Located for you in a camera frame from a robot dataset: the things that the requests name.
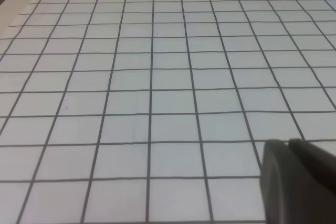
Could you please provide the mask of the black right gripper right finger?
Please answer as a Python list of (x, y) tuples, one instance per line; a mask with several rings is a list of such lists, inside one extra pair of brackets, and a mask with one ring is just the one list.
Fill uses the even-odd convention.
[(308, 173), (301, 179), (304, 223), (335, 223), (335, 156), (302, 140), (289, 141), (289, 147)]

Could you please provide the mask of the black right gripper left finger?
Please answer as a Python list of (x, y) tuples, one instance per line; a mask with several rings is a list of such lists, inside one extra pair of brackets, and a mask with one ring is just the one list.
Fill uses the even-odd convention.
[(282, 141), (271, 140), (264, 146), (260, 171), (260, 190), (266, 223), (286, 222), (283, 169), (281, 168), (281, 162), (286, 154), (287, 147)]

